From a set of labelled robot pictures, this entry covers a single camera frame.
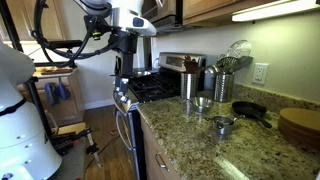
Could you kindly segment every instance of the wall outlet cover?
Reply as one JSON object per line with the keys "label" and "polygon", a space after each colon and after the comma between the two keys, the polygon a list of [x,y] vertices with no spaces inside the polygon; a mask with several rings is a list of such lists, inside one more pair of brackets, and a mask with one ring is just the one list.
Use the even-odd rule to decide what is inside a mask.
{"label": "wall outlet cover", "polygon": [[258,84],[265,84],[268,65],[269,64],[266,63],[255,63],[252,82]]}

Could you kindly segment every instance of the lower cabinet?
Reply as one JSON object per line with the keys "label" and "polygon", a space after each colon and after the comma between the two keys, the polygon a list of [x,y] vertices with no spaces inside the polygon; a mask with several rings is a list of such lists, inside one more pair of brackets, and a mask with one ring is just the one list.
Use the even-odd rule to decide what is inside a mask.
{"label": "lower cabinet", "polygon": [[151,133],[150,128],[141,120],[144,138],[145,159],[147,177],[149,180],[178,180],[180,179],[174,170],[169,158],[165,155],[159,143]]}
{"label": "lower cabinet", "polygon": [[[51,118],[54,118],[59,126],[83,121],[84,105],[77,74],[78,72],[75,71],[70,76],[39,79],[39,82],[35,83],[41,104],[44,110],[47,112],[47,118],[50,125],[52,125]],[[50,105],[46,98],[44,85],[48,82],[51,82],[58,86],[59,79],[61,83],[70,91],[70,97],[66,100],[59,99],[57,104]],[[26,89],[20,87],[19,90],[28,101],[32,102]]]}

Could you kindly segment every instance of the stainless steel canister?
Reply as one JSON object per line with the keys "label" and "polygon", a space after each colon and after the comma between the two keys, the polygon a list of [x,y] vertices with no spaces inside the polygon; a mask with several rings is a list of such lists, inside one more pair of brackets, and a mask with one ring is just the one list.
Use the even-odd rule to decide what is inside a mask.
{"label": "stainless steel canister", "polygon": [[232,98],[234,73],[218,73],[214,83],[214,101],[229,102]]}
{"label": "stainless steel canister", "polygon": [[198,75],[181,73],[181,98],[191,99],[197,96]]}

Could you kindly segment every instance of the black cable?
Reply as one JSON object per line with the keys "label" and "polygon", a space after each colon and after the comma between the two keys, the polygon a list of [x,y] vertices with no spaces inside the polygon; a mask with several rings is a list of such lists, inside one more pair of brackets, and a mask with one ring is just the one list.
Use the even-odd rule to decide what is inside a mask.
{"label": "black cable", "polygon": [[[114,44],[108,44],[107,46],[101,48],[100,50],[96,50],[94,52],[91,53],[82,53],[84,47],[86,46],[91,33],[93,32],[94,26],[96,25],[97,22],[97,16],[94,16],[94,23],[91,24],[91,26],[89,27],[86,37],[84,38],[80,48],[77,50],[76,53],[68,53],[68,52],[63,52],[63,51],[59,51],[56,49],[52,49],[50,48],[48,41],[43,37],[43,33],[42,33],[42,26],[41,26],[41,17],[42,17],[42,12],[43,12],[43,8],[48,8],[47,4],[46,4],[46,0],[37,0],[36,1],[36,5],[35,5],[35,11],[34,11],[34,26],[35,26],[35,30],[32,33],[32,36],[37,40],[38,44],[41,45],[41,49],[44,53],[44,55],[46,56],[46,58],[48,59],[49,62],[53,63],[54,65],[56,65],[54,63],[54,61],[50,58],[48,52],[46,49],[50,49],[53,52],[55,52],[56,54],[65,57],[65,58],[70,58],[68,60],[68,62],[62,64],[62,65],[56,65],[57,67],[66,67],[66,66],[70,66],[74,63],[74,61],[76,59],[87,59],[90,57],[93,57],[95,55],[99,55],[102,53],[105,53],[109,50],[111,50],[112,48],[114,48],[115,46],[117,46],[119,43],[121,43],[126,37],[128,37],[128,34],[126,34],[125,36],[121,37],[117,42],[115,42]],[[120,27],[112,27],[110,26],[110,29],[119,29]]]}
{"label": "black cable", "polygon": [[[120,136],[117,136],[117,137],[113,138],[112,140],[110,140],[110,141],[101,149],[101,151],[98,152],[98,155],[100,155],[100,154],[103,152],[103,150],[105,150],[105,149],[110,145],[110,143],[112,143],[113,141],[119,139],[119,137],[120,137]],[[90,165],[92,164],[92,162],[93,162],[94,160],[95,160],[95,159],[93,158],[93,159],[89,162],[89,164],[88,164],[87,167],[86,167],[86,170],[90,167]]]}

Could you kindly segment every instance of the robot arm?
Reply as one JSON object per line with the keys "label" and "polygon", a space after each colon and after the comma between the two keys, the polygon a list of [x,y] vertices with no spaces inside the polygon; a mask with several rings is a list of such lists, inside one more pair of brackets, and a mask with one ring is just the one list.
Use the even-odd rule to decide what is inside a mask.
{"label": "robot arm", "polygon": [[124,31],[135,31],[139,36],[155,36],[155,27],[141,18],[143,0],[74,0],[88,15],[106,18],[111,15],[111,26],[121,27]]}
{"label": "robot arm", "polygon": [[[88,14],[84,17],[87,35],[83,42],[80,42],[81,45],[76,53],[66,53],[57,49],[62,48],[63,45],[72,48],[70,44],[75,44],[74,41],[48,42],[42,36],[41,18],[39,17],[41,17],[43,8],[46,7],[45,1],[37,0],[34,16],[36,29],[33,31],[33,36],[41,45],[47,59],[53,62],[45,48],[65,58],[70,58],[62,67],[72,65],[76,59],[86,59],[110,49],[117,51],[121,54],[121,67],[119,74],[116,74],[115,89],[125,93],[128,79],[133,75],[133,54],[136,53],[138,36],[156,35],[155,27],[148,20],[140,17],[143,0],[74,0]],[[105,21],[105,18],[109,16],[110,25]],[[106,32],[111,32],[106,47],[92,53],[81,53],[89,37],[100,40],[100,36]]]}

